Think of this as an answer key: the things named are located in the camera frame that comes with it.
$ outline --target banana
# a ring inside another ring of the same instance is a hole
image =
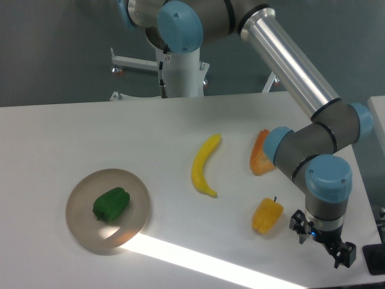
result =
[[[194,162],[192,163],[191,168],[191,179],[195,188],[202,194],[206,194],[210,197],[217,197],[218,194],[216,191],[211,189],[206,182],[205,176],[203,175],[203,167],[213,153],[213,151],[218,147],[221,142],[221,135],[214,134],[210,136],[202,147],[199,149],[197,155],[195,156]]]

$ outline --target table surface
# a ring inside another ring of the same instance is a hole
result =
[[[385,154],[385,96],[373,96],[368,100],[373,115],[374,129]]]
[[[253,143],[264,128],[298,130],[310,120],[283,93],[141,99],[0,109],[0,280],[4,288],[327,287],[383,281],[371,276],[362,246],[380,238],[351,146],[338,152],[353,170],[343,241],[353,266],[312,240],[300,245],[289,218],[304,196],[281,171],[254,176]],[[222,133],[205,174],[218,192],[195,191],[190,168],[212,134]],[[70,234],[65,207],[87,175],[125,169],[152,203],[124,253],[96,255]],[[285,211],[265,236],[251,229],[259,202],[277,196]]]

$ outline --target white plate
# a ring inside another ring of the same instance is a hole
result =
[[[127,208],[112,223],[98,221],[92,212],[95,200],[107,191],[122,187],[131,196]],[[146,186],[134,174],[106,169],[84,178],[72,191],[66,207],[66,220],[73,236],[94,250],[117,248],[140,232],[150,213]]]

